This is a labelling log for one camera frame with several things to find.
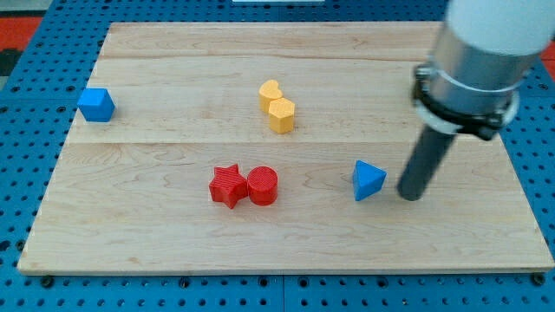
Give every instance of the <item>wood grain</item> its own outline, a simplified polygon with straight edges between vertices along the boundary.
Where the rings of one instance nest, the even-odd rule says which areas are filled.
[[[395,184],[436,23],[115,23],[19,262],[30,275],[421,274],[554,266],[500,140],[460,137],[417,202]],[[276,135],[258,87],[297,103]],[[388,172],[355,202],[357,159]],[[276,203],[210,200],[214,166],[271,166]]]

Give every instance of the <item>blue block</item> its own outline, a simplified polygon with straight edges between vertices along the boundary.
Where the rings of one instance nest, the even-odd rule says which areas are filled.
[[[86,121],[108,122],[112,118],[115,106],[105,88],[86,88],[77,106]]]
[[[361,160],[357,160],[353,172],[355,200],[360,201],[379,192],[387,173]]]

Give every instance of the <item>yellow block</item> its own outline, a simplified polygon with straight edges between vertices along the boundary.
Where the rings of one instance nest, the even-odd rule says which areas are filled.
[[[260,109],[268,114],[270,102],[280,99],[284,93],[279,89],[279,83],[275,80],[268,80],[258,90],[260,98]]]
[[[295,119],[295,103],[285,98],[270,102],[270,129],[276,133],[293,131]]]

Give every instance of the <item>table surface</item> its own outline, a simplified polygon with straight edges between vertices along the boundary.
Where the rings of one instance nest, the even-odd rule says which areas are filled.
[[[553,271],[544,277],[426,276],[22,276],[17,246],[30,226],[113,21],[440,20],[444,0],[243,7],[220,2],[55,0],[0,94],[5,164],[0,166],[0,310],[553,310]],[[540,63],[520,89],[518,118],[501,132],[539,226],[555,246],[552,165],[555,85]]]
[[[114,23],[19,269],[31,275],[422,274],[554,266],[499,139],[460,136],[423,200],[395,184],[421,121],[408,94],[438,23]],[[258,109],[281,81],[292,133]],[[389,178],[356,202],[357,159]],[[279,175],[279,197],[210,200],[215,166]]]

